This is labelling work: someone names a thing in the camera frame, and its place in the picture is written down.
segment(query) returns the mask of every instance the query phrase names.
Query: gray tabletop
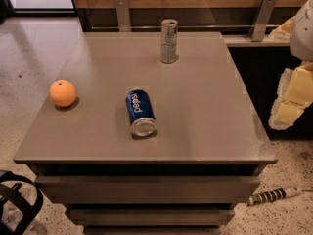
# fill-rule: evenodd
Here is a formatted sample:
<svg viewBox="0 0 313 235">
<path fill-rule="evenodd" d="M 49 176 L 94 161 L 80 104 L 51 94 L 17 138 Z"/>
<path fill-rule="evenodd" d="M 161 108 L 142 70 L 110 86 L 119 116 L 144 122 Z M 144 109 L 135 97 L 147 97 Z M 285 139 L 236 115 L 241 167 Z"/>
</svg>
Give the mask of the gray tabletop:
<svg viewBox="0 0 313 235">
<path fill-rule="evenodd" d="M 79 102 L 60 111 L 47 97 L 17 163 L 270 164 L 270 141 L 220 33 L 179 33 L 173 64 L 160 33 L 87 33 L 59 75 Z M 145 89 L 157 135 L 130 134 L 127 92 Z"/>
</svg>

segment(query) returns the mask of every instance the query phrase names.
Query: beer can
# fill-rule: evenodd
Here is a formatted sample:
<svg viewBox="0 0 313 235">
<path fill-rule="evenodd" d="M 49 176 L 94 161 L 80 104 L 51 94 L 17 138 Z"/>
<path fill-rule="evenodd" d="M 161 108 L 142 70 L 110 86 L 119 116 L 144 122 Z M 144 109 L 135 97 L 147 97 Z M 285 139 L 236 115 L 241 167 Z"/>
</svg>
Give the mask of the beer can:
<svg viewBox="0 0 313 235">
<path fill-rule="evenodd" d="M 163 20 L 161 23 L 161 60 L 165 63 L 173 63 L 177 59 L 178 22 L 173 19 Z"/>
<path fill-rule="evenodd" d="M 132 89 L 126 96 L 126 106 L 132 134 L 145 137 L 157 129 L 156 117 L 149 95 L 142 89 Z"/>
</svg>

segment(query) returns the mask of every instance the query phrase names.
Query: black bag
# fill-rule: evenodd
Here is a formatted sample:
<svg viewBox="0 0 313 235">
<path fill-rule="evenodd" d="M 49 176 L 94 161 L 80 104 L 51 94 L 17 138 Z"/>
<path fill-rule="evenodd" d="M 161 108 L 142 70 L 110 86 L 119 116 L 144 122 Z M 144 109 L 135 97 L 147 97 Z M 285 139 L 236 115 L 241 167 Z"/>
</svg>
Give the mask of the black bag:
<svg viewBox="0 0 313 235">
<path fill-rule="evenodd" d="M 16 183 L 12 188 L 1 184 L 6 181 L 18 181 L 31 184 L 35 187 L 37 191 L 37 199 L 33 205 L 26 200 L 19 189 L 21 188 L 20 183 Z M 5 223 L 0 219 L 0 234 L 1 235 L 23 235 L 24 231 L 27 229 L 29 224 L 35 219 L 38 215 L 42 204 L 43 204 L 43 196 L 38 187 L 31 182 L 29 179 L 23 176 L 15 175 L 10 171 L 0 170 L 0 195 L 2 198 L 0 199 L 0 218 L 4 212 L 4 204 L 7 201 L 13 203 L 22 213 L 23 217 L 16 229 L 13 231 L 10 227 L 8 227 Z"/>
</svg>

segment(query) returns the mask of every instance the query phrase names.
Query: floor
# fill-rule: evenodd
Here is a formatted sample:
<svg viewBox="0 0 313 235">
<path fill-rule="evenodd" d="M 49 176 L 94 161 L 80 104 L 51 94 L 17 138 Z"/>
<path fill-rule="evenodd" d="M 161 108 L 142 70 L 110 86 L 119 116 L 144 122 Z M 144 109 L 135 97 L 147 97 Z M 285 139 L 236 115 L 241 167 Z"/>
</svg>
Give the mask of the floor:
<svg viewBox="0 0 313 235">
<path fill-rule="evenodd" d="M 0 169 L 34 179 L 13 157 L 77 39 L 77 18 L 10 18 L 0 25 Z M 265 168 L 257 191 L 297 186 L 313 188 L 313 141 L 272 142 L 279 161 Z M 26 235 L 80 235 L 62 205 L 47 198 Z M 235 217 L 218 234 L 312 234 L 313 192 L 248 207 L 235 207 Z"/>
</svg>

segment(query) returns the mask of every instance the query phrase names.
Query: metal bracket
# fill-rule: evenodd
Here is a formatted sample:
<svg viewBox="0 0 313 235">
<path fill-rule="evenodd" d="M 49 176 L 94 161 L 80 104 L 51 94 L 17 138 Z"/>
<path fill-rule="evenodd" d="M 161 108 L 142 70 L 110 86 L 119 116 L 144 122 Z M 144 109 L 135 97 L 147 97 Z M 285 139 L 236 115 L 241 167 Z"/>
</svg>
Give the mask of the metal bracket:
<svg viewBox="0 0 313 235">
<path fill-rule="evenodd" d="M 128 0 L 115 0 L 119 32 L 131 32 Z"/>
<path fill-rule="evenodd" d="M 252 42 L 263 41 L 266 26 L 272 15 L 276 0 L 263 0 L 255 17 L 253 26 L 248 33 Z"/>
</svg>

